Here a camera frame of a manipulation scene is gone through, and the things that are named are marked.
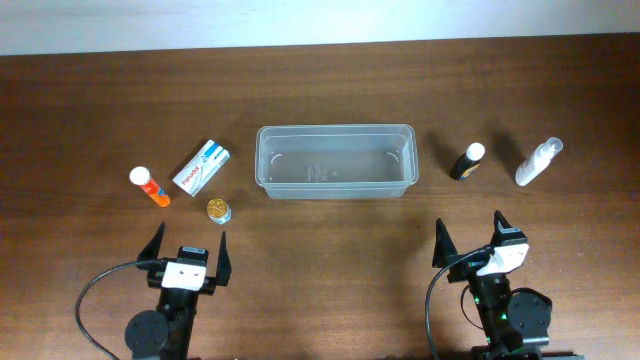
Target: small jar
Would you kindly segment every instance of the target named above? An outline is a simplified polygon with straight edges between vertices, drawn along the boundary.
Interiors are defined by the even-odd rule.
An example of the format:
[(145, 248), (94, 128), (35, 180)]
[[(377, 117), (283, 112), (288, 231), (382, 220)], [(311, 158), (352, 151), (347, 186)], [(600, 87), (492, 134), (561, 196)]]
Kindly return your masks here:
[(213, 222), (222, 225), (231, 220), (231, 208), (224, 200), (213, 199), (207, 204), (207, 215)]

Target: small black bottle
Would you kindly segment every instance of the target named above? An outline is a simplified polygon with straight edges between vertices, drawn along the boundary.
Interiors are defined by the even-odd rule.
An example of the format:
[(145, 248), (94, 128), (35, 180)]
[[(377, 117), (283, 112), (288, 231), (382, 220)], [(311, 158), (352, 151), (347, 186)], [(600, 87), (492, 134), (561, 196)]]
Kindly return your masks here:
[(458, 161), (451, 168), (449, 175), (454, 180), (464, 180), (469, 176), (484, 156), (484, 146), (480, 143), (473, 143), (467, 148), (467, 152), (462, 154)]

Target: container rim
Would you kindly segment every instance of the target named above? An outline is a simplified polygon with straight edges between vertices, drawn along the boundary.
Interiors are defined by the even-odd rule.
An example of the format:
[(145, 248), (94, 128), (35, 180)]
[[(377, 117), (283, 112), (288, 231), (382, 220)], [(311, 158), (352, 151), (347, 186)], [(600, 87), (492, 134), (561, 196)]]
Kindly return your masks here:
[[(384, 182), (349, 182), (349, 183), (264, 183), (260, 180), (260, 178), (258, 177), (258, 171), (259, 171), (259, 167), (260, 167), (260, 139), (262, 136), (262, 133), (266, 130), (269, 129), (273, 129), (273, 128), (318, 128), (318, 127), (323, 127), (323, 128), (330, 128), (330, 127), (351, 127), (351, 128), (356, 128), (356, 127), (406, 127), (407, 129), (409, 129), (409, 133), (411, 134), (411, 144), (413, 147), (413, 151), (411, 152), (412, 156), (413, 156), (413, 178), (411, 178), (411, 180), (401, 180), (401, 181), (384, 181)], [(409, 124), (312, 124), (312, 125), (267, 125), (267, 126), (263, 126), (258, 130), (258, 133), (256, 134), (256, 154), (255, 154), (255, 169), (254, 169), (254, 177), (255, 177), (255, 181), (256, 184), (258, 184), (258, 186), (261, 186), (263, 188), (269, 187), (269, 188), (280, 188), (280, 189), (284, 189), (284, 188), (290, 188), (290, 187), (297, 187), (300, 186), (302, 187), (304, 185), (305, 188), (309, 189), (309, 190), (320, 190), (320, 189), (326, 189), (326, 188), (336, 188), (339, 186), (344, 186), (345, 184), (348, 184), (349, 186), (354, 186), (354, 187), (365, 187), (365, 186), (370, 186), (370, 185), (383, 185), (383, 184), (389, 184), (389, 186), (385, 186), (385, 187), (399, 187), (399, 186), (404, 186), (404, 187), (409, 187), (411, 185), (414, 185), (415, 183), (418, 182), (418, 179), (420, 178), (420, 167), (419, 167), (419, 162), (418, 162), (418, 148), (416, 145), (416, 132), (413, 129), (413, 127)]]

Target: white bottle cap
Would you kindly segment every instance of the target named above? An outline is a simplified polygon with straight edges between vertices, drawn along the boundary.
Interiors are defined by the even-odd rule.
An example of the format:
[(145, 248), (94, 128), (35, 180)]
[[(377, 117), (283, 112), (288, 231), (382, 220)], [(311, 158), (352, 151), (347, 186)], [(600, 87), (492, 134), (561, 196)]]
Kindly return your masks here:
[(146, 185), (151, 180), (151, 173), (146, 167), (138, 166), (129, 173), (129, 180), (138, 186)]
[(562, 150), (562, 141), (558, 138), (549, 138), (540, 148), (538, 156), (545, 160), (551, 160)]
[(467, 158), (471, 161), (478, 161), (484, 156), (484, 146), (480, 143), (473, 143), (467, 148)]

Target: transparent plastic bin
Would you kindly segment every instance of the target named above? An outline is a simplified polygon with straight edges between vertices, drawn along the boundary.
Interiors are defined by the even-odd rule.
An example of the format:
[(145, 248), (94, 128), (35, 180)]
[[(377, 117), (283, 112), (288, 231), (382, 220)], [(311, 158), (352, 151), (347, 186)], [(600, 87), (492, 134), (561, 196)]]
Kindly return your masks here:
[(418, 181), (409, 125), (267, 126), (256, 182), (273, 199), (390, 198)]

